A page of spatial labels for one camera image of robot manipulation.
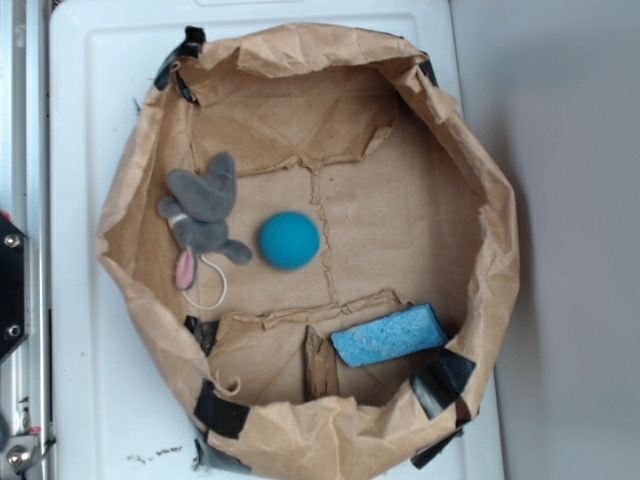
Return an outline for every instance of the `pink ear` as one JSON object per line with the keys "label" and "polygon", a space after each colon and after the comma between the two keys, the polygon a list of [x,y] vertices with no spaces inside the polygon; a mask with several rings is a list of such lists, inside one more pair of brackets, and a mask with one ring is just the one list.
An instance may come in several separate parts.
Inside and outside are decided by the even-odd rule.
{"label": "pink ear", "polygon": [[176,265],[176,287],[180,290],[188,290],[193,285],[196,277],[196,260],[191,247],[180,254]]}

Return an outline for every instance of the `white wall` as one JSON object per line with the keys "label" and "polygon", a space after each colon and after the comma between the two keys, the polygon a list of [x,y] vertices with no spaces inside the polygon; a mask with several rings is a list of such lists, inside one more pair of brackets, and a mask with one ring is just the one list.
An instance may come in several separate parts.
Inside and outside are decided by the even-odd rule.
{"label": "white wall", "polygon": [[519,200],[508,478],[640,478],[640,2],[451,3],[467,120]]}

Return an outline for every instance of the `brown paper bag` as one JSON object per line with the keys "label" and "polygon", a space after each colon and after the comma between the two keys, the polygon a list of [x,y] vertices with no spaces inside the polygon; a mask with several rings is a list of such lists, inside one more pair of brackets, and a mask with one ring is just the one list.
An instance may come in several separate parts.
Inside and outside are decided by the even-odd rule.
{"label": "brown paper bag", "polygon": [[[182,47],[145,100],[97,246],[211,451],[261,476],[369,479],[475,417],[519,286],[515,201],[422,71],[427,56],[316,24]],[[210,254],[229,293],[201,312],[174,287],[179,247],[155,206],[171,169],[202,172],[224,150],[239,174],[233,238],[257,252],[261,223],[295,209],[322,246],[293,272]],[[204,270],[201,304],[220,291]],[[305,402],[309,325],[326,338],[425,302],[445,349],[356,369],[338,359],[340,396]]]}

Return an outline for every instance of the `white string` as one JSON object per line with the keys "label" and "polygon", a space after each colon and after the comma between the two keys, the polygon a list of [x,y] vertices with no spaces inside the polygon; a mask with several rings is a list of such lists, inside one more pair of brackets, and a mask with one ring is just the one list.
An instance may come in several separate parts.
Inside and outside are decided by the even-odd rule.
{"label": "white string", "polygon": [[184,298],[187,299],[187,302],[189,302],[191,305],[193,305],[194,307],[200,310],[206,310],[206,311],[214,310],[218,308],[220,305],[222,305],[224,298],[227,296],[227,277],[222,271],[222,269],[219,266],[217,266],[215,263],[213,263],[211,260],[208,260],[203,255],[198,255],[197,258],[202,260],[204,263],[206,263],[210,267],[213,267],[220,274],[220,278],[222,278],[222,294],[220,295],[220,299],[215,303],[215,305],[211,305],[210,307],[203,307],[202,305],[198,305],[196,302],[191,300],[186,290],[182,291],[182,295],[184,295]]}

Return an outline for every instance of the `metal bracket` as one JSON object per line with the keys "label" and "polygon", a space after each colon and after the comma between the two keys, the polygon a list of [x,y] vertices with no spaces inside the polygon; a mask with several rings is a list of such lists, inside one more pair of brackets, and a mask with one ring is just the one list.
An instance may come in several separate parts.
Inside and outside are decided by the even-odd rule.
{"label": "metal bracket", "polygon": [[26,242],[27,237],[0,215],[0,363],[27,337]]}
{"label": "metal bracket", "polygon": [[9,438],[0,455],[0,478],[22,480],[24,471],[33,465],[39,454],[38,435],[19,435]]}

